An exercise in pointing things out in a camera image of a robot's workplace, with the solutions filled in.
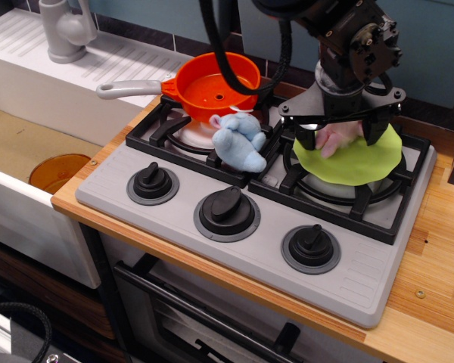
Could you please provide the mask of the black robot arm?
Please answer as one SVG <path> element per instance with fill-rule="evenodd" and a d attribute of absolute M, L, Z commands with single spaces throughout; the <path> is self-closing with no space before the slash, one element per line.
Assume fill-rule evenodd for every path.
<path fill-rule="evenodd" d="M 400 114 L 406 93 L 387 71 L 400 63 L 395 22 L 374 1 L 256 1 L 287 23 L 295 21 L 319 41 L 315 82 L 284 102 L 280 115 L 307 150 L 329 124 L 360 121 L 367 145 L 375 144 Z"/>

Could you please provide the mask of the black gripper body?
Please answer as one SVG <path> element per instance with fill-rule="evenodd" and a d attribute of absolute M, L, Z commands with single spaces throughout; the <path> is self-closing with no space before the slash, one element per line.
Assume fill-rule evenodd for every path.
<path fill-rule="evenodd" d="M 378 109 L 388 109 L 394 118 L 400 114 L 405 98 L 406 92 L 401 88 L 374 82 L 367 86 L 355 83 L 340 88 L 317 63 L 312 86 L 281 104 L 278 111 L 286 121 L 293 122 L 294 117 L 303 117 L 317 123 L 320 129 L 332 123 L 362 122 L 369 112 Z"/>

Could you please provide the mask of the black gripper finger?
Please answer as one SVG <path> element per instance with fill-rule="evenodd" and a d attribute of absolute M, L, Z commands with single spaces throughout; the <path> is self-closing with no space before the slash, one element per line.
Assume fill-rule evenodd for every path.
<path fill-rule="evenodd" d="M 319 129 L 319 125 L 303 117 L 294 117 L 293 123 L 295 138 L 301 146 L 306 150 L 315 150 L 316 132 Z"/>
<path fill-rule="evenodd" d="M 388 109 L 378 109 L 368 113 L 362 121 L 363 136 L 368 146 L 378 142 L 392 118 L 393 114 Z"/>

